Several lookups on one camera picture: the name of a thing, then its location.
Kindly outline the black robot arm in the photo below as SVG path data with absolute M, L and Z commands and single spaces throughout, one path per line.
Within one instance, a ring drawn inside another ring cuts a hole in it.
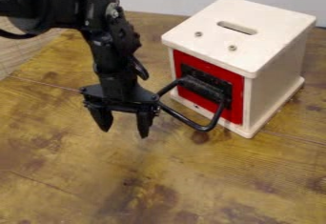
M 0 0 L 0 16 L 9 18 L 19 34 L 0 29 L 0 36 L 27 39 L 53 28 L 80 31 L 92 51 L 98 83 L 80 89 L 84 106 L 102 131 L 113 123 L 112 112 L 136 115 L 138 134 L 149 134 L 157 111 L 157 95 L 137 83 L 149 78 L 133 53 L 140 35 L 126 22 L 120 0 Z

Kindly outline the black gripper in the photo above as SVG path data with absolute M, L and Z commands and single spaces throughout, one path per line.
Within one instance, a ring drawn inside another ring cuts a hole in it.
M 145 138 L 157 111 L 157 95 L 137 81 L 137 78 L 149 78 L 134 57 L 134 51 L 141 47 L 140 40 L 114 41 L 110 37 L 97 36 L 88 39 L 88 45 L 98 83 L 84 87 L 80 92 L 90 116 L 98 128 L 108 132 L 113 123 L 112 112 L 134 113 L 137 131 Z

